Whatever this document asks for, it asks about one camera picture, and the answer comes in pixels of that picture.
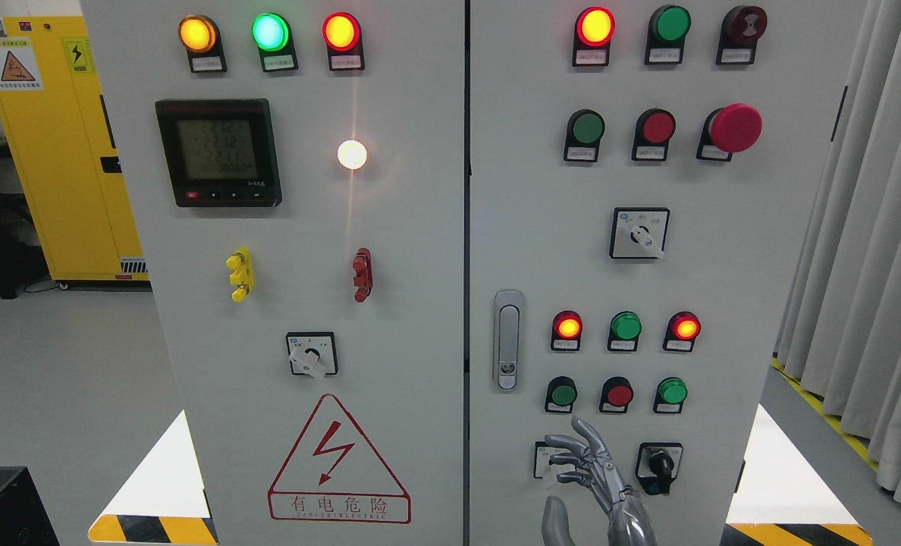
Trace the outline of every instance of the red lightning bolt symbol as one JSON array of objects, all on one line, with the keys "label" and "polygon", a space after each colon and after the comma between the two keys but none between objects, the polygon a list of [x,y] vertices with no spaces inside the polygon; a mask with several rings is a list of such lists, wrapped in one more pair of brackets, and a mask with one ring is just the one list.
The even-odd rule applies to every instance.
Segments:
[{"label": "red lightning bolt symbol", "polygon": [[336,459],[336,463],[333,463],[332,466],[329,467],[329,470],[326,471],[325,474],[322,474],[322,476],[319,476],[319,484],[320,485],[325,484],[329,480],[332,480],[332,476],[330,476],[329,474],[332,474],[332,471],[334,469],[336,469],[336,466],[338,466],[340,461],[343,460],[343,458],[347,455],[347,453],[350,452],[351,449],[353,449],[353,444],[344,444],[342,446],[336,446],[334,448],[322,449],[322,448],[326,447],[326,444],[329,442],[330,439],[333,438],[333,435],[335,435],[336,431],[339,431],[340,426],[341,426],[341,424],[339,421],[333,421],[332,425],[329,425],[329,430],[326,431],[325,436],[322,436],[322,442],[319,442],[319,447],[316,448],[316,450],[314,450],[314,452],[312,452],[313,457],[316,457],[319,455],[325,455],[326,453],[332,453],[332,452],[334,452],[334,450],[339,450],[339,452],[342,452],[342,453],[339,453],[339,459]]}]

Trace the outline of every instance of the warning sticker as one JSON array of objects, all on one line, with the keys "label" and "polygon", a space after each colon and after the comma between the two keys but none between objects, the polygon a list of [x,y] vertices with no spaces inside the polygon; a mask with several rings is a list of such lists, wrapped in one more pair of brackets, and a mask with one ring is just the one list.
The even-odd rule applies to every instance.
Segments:
[{"label": "warning sticker", "polygon": [[0,38],[0,90],[42,91],[39,63],[28,38]]},{"label": "warning sticker", "polygon": [[66,48],[66,60],[74,74],[95,74],[93,50],[89,48],[89,38],[63,38]]},{"label": "warning sticker", "polygon": [[410,495],[356,419],[323,394],[268,491],[272,519],[409,524]]}]

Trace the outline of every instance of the robotic hand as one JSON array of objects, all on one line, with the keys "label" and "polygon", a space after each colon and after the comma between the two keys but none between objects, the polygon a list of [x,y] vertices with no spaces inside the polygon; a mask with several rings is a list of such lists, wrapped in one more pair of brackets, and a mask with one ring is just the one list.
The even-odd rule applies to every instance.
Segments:
[{"label": "robotic hand", "polygon": [[[609,517],[609,546],[656,546],[645,508],[638,498],[633,497],[632,488],[625,485],[599,432],[575,416],[572,417],[572,428],[589,445],[572,436],[545,436],[548,445],[569,450],[569,453],[552,455],[548,463],[574,464],[576,467],[575,471],[558,474],[555,478],[559,483],[576,483],[592,491]],[[545,546],[575,546],[569,533],[568,510],[558,497],[548,497],[545,501],[542,538]]]}]

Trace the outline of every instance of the white indicator light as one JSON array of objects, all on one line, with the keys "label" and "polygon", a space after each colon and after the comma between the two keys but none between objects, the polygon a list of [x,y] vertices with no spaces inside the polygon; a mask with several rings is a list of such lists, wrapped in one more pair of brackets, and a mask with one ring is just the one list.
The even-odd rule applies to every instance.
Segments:
[{"label": "white indicator light", "polygon": [[354,171],[366,163],[366,146],[358,140],[347,140],[336,151],[340,165]]}]

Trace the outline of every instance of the white curtain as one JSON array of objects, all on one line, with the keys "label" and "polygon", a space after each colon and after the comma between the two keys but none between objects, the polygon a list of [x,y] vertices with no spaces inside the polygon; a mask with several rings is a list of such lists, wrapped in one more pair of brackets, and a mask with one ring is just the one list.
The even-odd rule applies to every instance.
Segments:
[{"label": "white curtain", "polygon": [[870,0],[777,357],[901,502],[901,0]]}]

